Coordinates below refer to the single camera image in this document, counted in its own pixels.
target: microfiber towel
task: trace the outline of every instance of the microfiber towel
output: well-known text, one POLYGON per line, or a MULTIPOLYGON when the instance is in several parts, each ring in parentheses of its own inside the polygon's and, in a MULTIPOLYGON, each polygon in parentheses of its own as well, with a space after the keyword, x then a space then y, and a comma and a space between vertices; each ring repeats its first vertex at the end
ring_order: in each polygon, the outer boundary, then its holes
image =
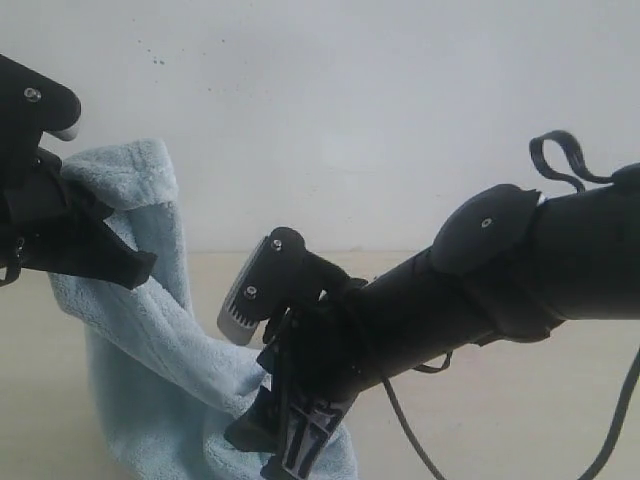
MULTIPOLYGON (((86 325, 89 383, 111 454, 144 480, 260 479, 268 455, 239 452, 223 434, 270 377, 256 364, 256 350, 208 337, 194 317, 164 143, 86 151, 63 162, 62 175, 115 209, 107 223, 125 242, 159 256, 152 277, 133 291, 49 275, 61 309, 86 325)), ((310 478, 357 479, 344 426, 310 478)))

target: white wall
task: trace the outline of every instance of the white wall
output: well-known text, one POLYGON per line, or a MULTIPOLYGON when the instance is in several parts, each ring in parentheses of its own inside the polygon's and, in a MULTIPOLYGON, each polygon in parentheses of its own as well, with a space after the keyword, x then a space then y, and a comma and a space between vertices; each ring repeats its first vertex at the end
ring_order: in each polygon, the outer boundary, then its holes
POLYGON ((280 224, 416 249, 481 189, 547 188, 548 129, 602 174, 640 158, 639 22, 635 0, 0 0, 0 51, 81 97, 56 151, 165 139, 192 250, 280 224))

